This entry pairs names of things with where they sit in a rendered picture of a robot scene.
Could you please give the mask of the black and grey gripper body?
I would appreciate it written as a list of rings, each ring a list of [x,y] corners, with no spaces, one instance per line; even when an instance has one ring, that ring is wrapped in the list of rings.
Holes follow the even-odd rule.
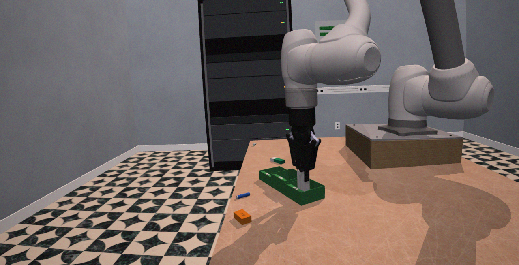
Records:
[[[300,144],[299,134],[302,133],[304,135],[304,145],[309,144],[311,141],[311,132],[314,132],[315,125],[315,107],[309,109],[291,109],[288,108],[289,112],[289,125],[293,126],[291,128],[291,133],[297,132],[298,144]],[[299,128],[294,128],[299,127]]]

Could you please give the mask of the green three-compartment bin rack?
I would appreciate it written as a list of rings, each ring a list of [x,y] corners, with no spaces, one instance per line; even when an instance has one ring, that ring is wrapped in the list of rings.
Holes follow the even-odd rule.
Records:
[[[297,204],[306,205],[325,198],[325,186],[310,179],[310,190],[297,188],[297,170],[273,167],[259,170],[259,179]]]

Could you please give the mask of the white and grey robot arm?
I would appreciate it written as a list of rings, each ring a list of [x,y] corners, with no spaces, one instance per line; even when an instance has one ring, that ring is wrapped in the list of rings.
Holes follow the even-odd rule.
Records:
[[[349,17],[318,43],[309,29],[284,35],[281,71],[291,109],[318,105],[317,84],[349,85],[378,71],[381,52],[368,37],[367,0],[344,0]],[[398,136],[435,135],[427,117],[471,119],[487,113],[494,88],[465,58],[454,0],[420,0],[433,54],[430,72],[418,64],[397,68],[390,81],[388,124],[378,130]],[[363,36],[361,36],[363,35]]]

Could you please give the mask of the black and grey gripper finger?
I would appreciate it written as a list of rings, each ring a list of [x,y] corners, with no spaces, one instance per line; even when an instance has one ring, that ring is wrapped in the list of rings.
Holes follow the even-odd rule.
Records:
[[[309,170],[313,170],[315,168],[315,162],[317,158],[318,147],[321,143],[320,138],[316,138],[311,132],[311,141],[310,144],[304,145],[304,135],[302,133],[299,134],[300,139],[300,148],[301,148],[301,190],[308,191],[310,190],[310,179],[309,179]]]
[[[297,188],[301,189],[301,148],[300,144],[298,144],[297,132],[293,134],[290,132],[286,134],[286,137],[289,143],[292,165],[297,168]]]

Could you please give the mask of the white and green eraser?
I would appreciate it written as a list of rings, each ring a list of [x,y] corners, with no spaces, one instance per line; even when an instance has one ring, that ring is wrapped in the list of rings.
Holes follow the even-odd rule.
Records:
[[[285,163],[284,159],[276,158],[276,157],[270,158],[270,161],[275,162],[275,163],[279,163],[279,164]]]

